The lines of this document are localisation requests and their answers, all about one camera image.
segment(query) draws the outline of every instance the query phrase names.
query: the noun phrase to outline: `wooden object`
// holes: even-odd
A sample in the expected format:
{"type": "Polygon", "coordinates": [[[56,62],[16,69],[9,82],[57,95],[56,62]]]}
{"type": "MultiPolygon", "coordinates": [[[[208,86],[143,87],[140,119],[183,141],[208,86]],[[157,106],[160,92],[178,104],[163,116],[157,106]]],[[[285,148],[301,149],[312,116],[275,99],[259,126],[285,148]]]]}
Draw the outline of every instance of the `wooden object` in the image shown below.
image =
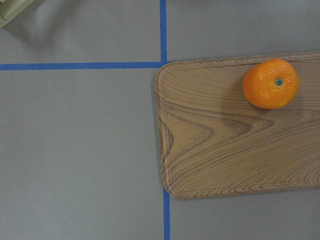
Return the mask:
{"type": "Polygon", "coordinates": [[[179,199],[320,185],[320,52],[172,62],[155,77],[165,189],[179,199]],[[251,105],[246,72],[272,58],[300,77],[279,109],[251,105]]]}

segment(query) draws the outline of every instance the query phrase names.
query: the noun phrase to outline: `orange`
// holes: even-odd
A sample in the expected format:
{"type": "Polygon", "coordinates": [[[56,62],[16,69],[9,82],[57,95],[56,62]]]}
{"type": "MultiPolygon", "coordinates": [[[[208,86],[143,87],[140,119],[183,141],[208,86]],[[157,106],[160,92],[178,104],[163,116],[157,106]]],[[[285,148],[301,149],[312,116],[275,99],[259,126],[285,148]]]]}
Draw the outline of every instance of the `orange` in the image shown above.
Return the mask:
{"type": "Polygon", "coordinates": [[[271,59],[251,68],[243,79],[246,99],[262,109],[287,105],[298,93],[300,81],[294,67],[282,59],[271,59]]]}

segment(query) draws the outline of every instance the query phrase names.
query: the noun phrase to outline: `gray surface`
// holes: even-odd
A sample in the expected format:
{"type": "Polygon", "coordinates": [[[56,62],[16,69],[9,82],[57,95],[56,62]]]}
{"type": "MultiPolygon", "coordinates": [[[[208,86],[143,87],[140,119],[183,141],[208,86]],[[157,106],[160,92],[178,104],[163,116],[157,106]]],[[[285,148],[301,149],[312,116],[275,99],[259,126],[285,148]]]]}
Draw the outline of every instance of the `gray surface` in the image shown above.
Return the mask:
{"type": "MultiPolygon", "coordinates": [[[[168,60],[320,49],[318,1],[167,2],[168,60]]],[[[160,60],[158,1],[37,0],[0,63],[160,60]]],[[[156,69],[0,72],[0,239],[163,239],[156,69]]],[[[170,198],[171,240],[320,238],[319,189],[170,198]]]]}
{"type": "Polygon", "coordinates": [[[159,19],[157,0],[36,0],[1,31],[0,63],[160,61],[159,19]]]}
{"type": "Polygon", "coordinates": [[[315,240],[320,237],[320,191],[171,199],[171,239],[315,240]]]}
{"type": "Polygon", "coordinates": [[[0,239],[163,236],[155,69],[0,72],[0,239]]]}
{"type": "Polygon", "coordinates": [[[319,12],[320,1],[168,1],[168,60],[319,50],[319,12]]]}

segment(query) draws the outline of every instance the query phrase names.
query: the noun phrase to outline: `blue tape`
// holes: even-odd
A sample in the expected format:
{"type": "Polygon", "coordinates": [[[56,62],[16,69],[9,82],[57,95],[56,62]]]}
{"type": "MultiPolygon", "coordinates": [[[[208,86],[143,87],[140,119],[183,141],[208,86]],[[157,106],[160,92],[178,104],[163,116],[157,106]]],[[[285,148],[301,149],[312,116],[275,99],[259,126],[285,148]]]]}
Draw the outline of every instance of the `blue tape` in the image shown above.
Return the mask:
{"type": "Polygon", "coordinates": [[[67,63],[13,63],[0,64],[0,71],[13,70],[76,70],[76,69],[157,69],[158,61],[136,62],[67,62],[67,63]]]}
{"type": "Polygon", "coordinates": [[[170,240],[170,195],[163,188],[163,239],[170,240]]]}
{"type": "Polygon", "coordinates": [[[168,62],[167,54],[167,3],[166,0],[160,0],[160,49],[161,62],[168,62]]]}

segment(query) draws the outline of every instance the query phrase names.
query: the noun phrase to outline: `wooden tray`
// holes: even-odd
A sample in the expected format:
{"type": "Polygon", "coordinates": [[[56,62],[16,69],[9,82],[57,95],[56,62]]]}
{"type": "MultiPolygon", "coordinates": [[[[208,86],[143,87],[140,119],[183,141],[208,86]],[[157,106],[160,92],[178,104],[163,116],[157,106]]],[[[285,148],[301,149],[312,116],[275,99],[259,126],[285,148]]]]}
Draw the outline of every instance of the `wooden tray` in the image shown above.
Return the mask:
{"type": "Polygon", "coordinates": [[[165,189],[179,199],[320,185],[320,51],[173,62],[155,77],[165,189]],[[300,77],[287,106],[254,107],[246,72],[285,59],[300,77]]]}

